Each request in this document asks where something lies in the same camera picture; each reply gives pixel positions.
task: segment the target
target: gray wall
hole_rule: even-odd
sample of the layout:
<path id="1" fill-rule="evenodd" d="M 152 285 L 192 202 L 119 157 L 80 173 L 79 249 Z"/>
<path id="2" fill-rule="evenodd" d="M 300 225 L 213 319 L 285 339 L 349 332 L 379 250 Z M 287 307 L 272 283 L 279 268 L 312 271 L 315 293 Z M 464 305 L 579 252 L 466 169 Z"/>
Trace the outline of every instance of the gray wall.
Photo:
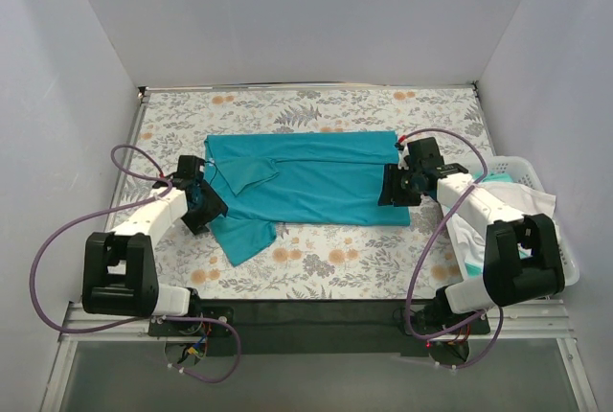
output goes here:
<path id="1" fill-rule="evenodd" d="M 481 77 L 520 0 L 89 0 L 138 85 Z"/>
<path id="2" fill-rule="evenodd" d="M 28 294 L 34 253 L 60 224 L 108 206 L 107 153 L 128 133 L 136 91 L 87 0 L 0 0 L 0 410 L 34 411 L 57 333 Z M 83 241 L 60 238 L 41 266 L 44 308 L 61 322 L 79 295 Z"/>
<path id="3" fill-rule="evenodd" d="M 578 258 L 564 293 L 602 410 L 613 407 L 613 0 L 522 0 L 481 78 L 496 150 L 530 159 Z"/>

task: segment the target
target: floral tablecloth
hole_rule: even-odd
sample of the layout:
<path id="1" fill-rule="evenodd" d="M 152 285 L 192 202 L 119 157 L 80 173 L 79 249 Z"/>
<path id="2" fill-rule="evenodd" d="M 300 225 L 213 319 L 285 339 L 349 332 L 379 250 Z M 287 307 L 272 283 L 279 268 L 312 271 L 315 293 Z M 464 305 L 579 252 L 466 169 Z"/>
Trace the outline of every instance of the floral tablecloth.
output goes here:
<path id="1" fill-rule="evenodd" d="M 402 134 L 438 126 L 492 154 L 470 88 L 153 93 L 146 107 L 137 145 L 167 172 L 180 154 L 202 155 L 207 134 L 383 129 Z M 437 140 L 448 161 L 469 154 L 451 137 Z M 140 155 L 130 168 L 152 173 Z M 149 184 L 128 178 L 121 190 L 121 202 L 132 202 L 148 194 Z M 114 223 L 128 215 L 116 215 Z M 156 248 L 157 272 L 161 283 L 195 287 L 203 298 L 400 298 L 441 218 L 440 206 L 428 200 L 411 208 L 410 227 L 279 224 L 275 243 L 237 267 L 212 234 L 194 237 L 177 222 Z M 438 287 L 459 280 L 450 240 L 442 236 L 420 273 L 416 296 L 432 297 Z"/>

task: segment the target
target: folded cloth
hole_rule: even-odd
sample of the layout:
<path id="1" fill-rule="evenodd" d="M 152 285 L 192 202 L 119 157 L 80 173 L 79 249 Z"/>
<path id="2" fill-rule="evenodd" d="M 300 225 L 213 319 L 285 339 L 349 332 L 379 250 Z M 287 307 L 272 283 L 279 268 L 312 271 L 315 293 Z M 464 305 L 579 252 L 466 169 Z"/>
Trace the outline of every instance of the folded cloth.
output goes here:
<path id="1" fill-rule="evenodd" d="M 218 175 L 205 176 L 228 205 L 211 230 L 230 263 L 272 244 L 276 222 L 409 225 L 408 209 L 377 206 L 396 140 L 393 131 L 207 137 Z"/>
<path id="2" fill-rule="evenodd" d="M 526 214 L 545 214 L 551 217 L 556 208 L 554 195 L 538 192 L 522 184 L 516 184 L 508 174 L 494 174 L 486 177 L 480 184 L 484 189 L 507 203 L 512 208 Z M 464 259 L 469 276 L 483 273 L 486 242 L 468 222 L 458 215 L 448 222 L 449 235 L 455 237 L 456 255 Z M 526 253 L 520 249 L 520 256 Z"/>

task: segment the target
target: white laundry basket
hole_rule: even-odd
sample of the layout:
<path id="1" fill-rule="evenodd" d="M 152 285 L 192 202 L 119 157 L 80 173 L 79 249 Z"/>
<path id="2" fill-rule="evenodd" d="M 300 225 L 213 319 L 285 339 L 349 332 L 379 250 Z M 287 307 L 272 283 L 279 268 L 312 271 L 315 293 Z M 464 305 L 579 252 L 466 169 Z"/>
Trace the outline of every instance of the white laundry basket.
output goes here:
<path id="1" fill-rule="evenodd" d="M 508 174 L 513 179 L 513 182 L 526 185 L 532 189 L 539 190 L 540 192 L 545 192 L 543 185 L 540 183 L 540 180 L 538 180 L 538 176 L 534 171 L 533 165 L 531 165 L 530 162 L 524 158 L 517 156 L 492 156 L 486 159 L 486 163 L 488 164 L 489 174 Z M 471 174 L 480 174 L 482 172 L 481 163 L 479 163 L 478 160 L 468 160 L 461 162 L 461 164 L 467 168 Z M 458 244 L 455 241 L 455 235 L 450 235 L 450 237 L 453 249 L 454 251 L 457 251 Z M 559 255 L 562 259 L 564 268 L 564 281 L 567 286 L 573 285 L 579 280 L 579 268 L 577 267 L 575 257 L 566 246 L 566 240 L 562 235 L 561 230 Z M 462 271 L 462 276 L 466 279 L 468 274 L 466 271 L 464 258 L 458 257 L 458 264 L 460 266 L 460 270 Z"/>

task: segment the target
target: white cloth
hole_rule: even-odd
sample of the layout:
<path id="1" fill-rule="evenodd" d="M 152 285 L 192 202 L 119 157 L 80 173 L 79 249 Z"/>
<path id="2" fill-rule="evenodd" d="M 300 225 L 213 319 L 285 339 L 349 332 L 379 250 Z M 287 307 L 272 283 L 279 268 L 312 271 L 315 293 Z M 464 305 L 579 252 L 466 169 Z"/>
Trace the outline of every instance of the white cloth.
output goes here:
<path id="1" fill-rule="evenodd" d="M 479 184 L 509 206 L 528 215 L 545 214 L 551 217 L 556 208 L 554 195 L 538 192 L 530 187 L 512 182 L 482 182 Z M 458 261 L 483 270 L 486 242 L 468 222 L 457 214 L 447 223 L 447 230 L 454 245 Z"/>

